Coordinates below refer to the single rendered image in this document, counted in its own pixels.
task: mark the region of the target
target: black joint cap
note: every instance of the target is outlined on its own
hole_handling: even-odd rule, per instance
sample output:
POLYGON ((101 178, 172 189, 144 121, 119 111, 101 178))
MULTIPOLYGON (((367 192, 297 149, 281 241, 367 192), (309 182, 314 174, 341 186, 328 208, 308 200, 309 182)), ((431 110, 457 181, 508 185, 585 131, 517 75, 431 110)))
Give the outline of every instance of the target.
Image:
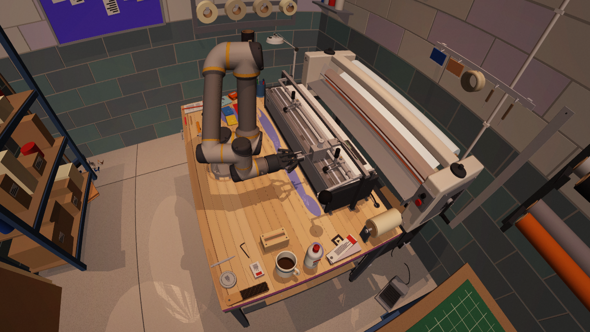
POLYGON ((252 143, 246 137, 238 137, 231 142, 231 149, 235 154, 241 157, 249 157, 252 155, 252 143))
POLYGON ((268 164, 269 174, 283 169, 281 167, 281 161, 278 159, 278 156, 276 154, 268 155, 264 157, 264 159, 266 159, 266 163, 268 164))
POLYGON ((262 45, 257 41, 250 42, 250 51, 252 52, 252 57, 254 57, 254 62, 258 69, 264 69, 264 59, 262 58, 262 45))
POLYGON ((323 205, 328 205, 330 204, 330 202, 332 202, 332 193, 327 191, 327 190, 322 190, 320 191, 320 193, 317 195, 317 200, 322 203, 323 205))
POLYGON ((195 157, 201 164, 208 164, 207 159, 205 159, 205 155, 203 154, 203 147, 201 144, 196 146, 195 157))
POLYGON ((252 155, 259 155, 260 151, 262 151, 262 138, 263 138, 263 132, 260 132, 259 135, 259 139, 258 139, 258 144, 256 145, 256 149, 254 149, 254 152, 252 152, 252 155))
POLYGON ((453 173, 458 178, 464 178, 467 176, 467 171, 463 164, 458 164, 456 162, 451 164, 451 173, 453 173))
POLYGON ((221 127, 219 129, 219 142, 221 144, 226 143, 231 138, 231 129, 227 127, 221 127))
POLYGON ((238 175, 238 171, 235 170, 234 164, 230 165, 230 174, 231 174, 231 179, 233 180, 233 182, 242 182, 242 178, 238 175))

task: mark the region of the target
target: concrete floor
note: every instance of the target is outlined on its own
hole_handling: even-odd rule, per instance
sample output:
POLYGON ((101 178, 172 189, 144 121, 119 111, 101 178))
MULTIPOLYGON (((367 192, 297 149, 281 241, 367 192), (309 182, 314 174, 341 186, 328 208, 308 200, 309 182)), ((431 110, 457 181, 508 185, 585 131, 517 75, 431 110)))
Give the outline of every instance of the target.
MULTIPOLYGON (((83 259, 40 273, 63 288, 60 331, 241 331, 221 311, 209 272, 180 134, 103 155, 88 205, 83 259)), ((252 311, 255 331, 365 331, 385 310, 374 300, 395 275, 410 292, 398 305, 436 287, 404 247, 378 258, 355 282, 345 273, 282 302, 252 311)))

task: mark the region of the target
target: wooden table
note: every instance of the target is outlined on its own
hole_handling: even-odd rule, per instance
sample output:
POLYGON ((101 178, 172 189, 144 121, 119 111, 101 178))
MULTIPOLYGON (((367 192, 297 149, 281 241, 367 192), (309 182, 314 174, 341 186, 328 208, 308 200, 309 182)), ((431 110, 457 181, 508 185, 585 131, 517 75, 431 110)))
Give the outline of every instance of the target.
MULTIPOLYGON (((257 99, 258 112, 262 111, 266 117, 272 119, 264 109, 264 99, 257 99)), ((354 260, 372 252, 373 258, 365 264, 368 266, 370 261, 383 251, 386 244, 402 234, 402 231, 396 228, 380 237, 369 238, 367 243, 361 241, 359 233, 364 227, 365 221, 386 211, 384 204, 376 195, 374 196, 380 203, 379 208, 375 208, 371 201, 361 200, 354 211, 344 207, 334 211, 332 215, 323 212, 320 216, 313 215, 295 188, 295 185, 303 186, 306 194, 317 203, 316 195, 299 167, 293 171, 296 172, 300 182, 295 184, 289 180, 285 171, 278 171, 240 183, 234 183, 229 177, 216 180, 210 172, 209 165, 200 164, 195 159, 195 148, 201 142, 201 136, 198 136, 197 122, 202 124, 202 112, 186 115, 183 110, 181 120, 192 193, 208 264, 212 265, 235 256, 231 260, 211 268, 219 304, 224 312, 232 312, 244 327, 249 326, 241 309, 245 305, 261 300, 269 305, 284 300, 355 268, 354 260), (282 227, 290 237, 288 247, 264 253, 260 243, 260 235, 282 227), (334 265, 330 265, 324 257, 315 269, 304 267, 303 259, 306 250, 313 242, 321 243, 324 252, 328 253, 335 247, 335 244, 332 243, 334 237, 340 235, 346 238, 348 234, 353 235, 359 241, 362 248, 360 252, 334 265), (289 250, 297 256, 297 267, 301 271, 299 276, 281 278, 277 275, 275 257, 283 250, 289 250), (250 264, 256 261, 260 263, 265 273, 258 279, 254 279, 250 270, 250 264), (219 283, 219 276, 224 271, 232 271, 237 276, 237 283, 231 289, 225 289, 219 283), (224 298, 228 294, 236 293, 263 281, 268 284, 268 292, 232 306, 225 304, 224 298)), ((224 121, 221 121, 221 125, 227 126, 224 121)), ((237 126, 229 126, 229 128, 234 131, 237 126)), ((258 127, 265 131, 260 121, 258 121, 258 127)), ((281 147, 287 148, 275 126, 274 130, 279 135, 281 147)), ((268 135, 264 133, 262 152, 259 157, 273 153, 275 153, 274 145, 268 135)))

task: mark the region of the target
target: orange roll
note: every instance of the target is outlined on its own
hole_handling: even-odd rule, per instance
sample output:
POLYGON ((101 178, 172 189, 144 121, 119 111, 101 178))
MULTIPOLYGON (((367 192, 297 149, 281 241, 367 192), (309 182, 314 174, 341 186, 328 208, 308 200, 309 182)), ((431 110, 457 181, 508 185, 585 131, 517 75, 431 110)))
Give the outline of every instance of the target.
POLYGON ((516 227, 561 280, 590 310, 590 277, 573 261, 557 241, 539 224, 532 214, 527 213, 516 223, 516 227))

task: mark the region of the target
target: masking tape roll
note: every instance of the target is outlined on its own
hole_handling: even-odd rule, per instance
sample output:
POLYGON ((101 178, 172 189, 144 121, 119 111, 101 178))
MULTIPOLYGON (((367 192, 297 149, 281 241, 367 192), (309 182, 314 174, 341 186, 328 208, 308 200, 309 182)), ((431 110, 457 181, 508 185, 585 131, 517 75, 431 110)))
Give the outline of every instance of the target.
POLYGON ((217 19, 217 7, 213 2, 209 0, 201 1, 196 6, 196 17, 199 19, 200 22, 209 24, 213 23, 217 19))
POLYGON ((291 16, 297 12, 297 4, 293 0, 281 0, 278 8, 283 14, 291 16))
POLYGON ((365 224, 371 229, 371 237, 378 237, 401 225, 402 214, 396 209, 389 209, 368 219, 365 224))
POLYGON ((260 17, 267 17, 273 13, 273 4, 269 0, 256 0, 252 4, 252 11, 260 17))
POLYGON ((231 20, 239 21, 246 16, 246 4, 242 0, 228 0, 225 3, 225 14, 231 20))
POLYGON ((461 76, 461 87, 467 92, 478 92, 479 90, 483 89, 484 86, 486 86, 486 77, 480 71, 467 70, 461 76), (476 78, 475 86, 471 86, 470 80, 472 76, 476 78))

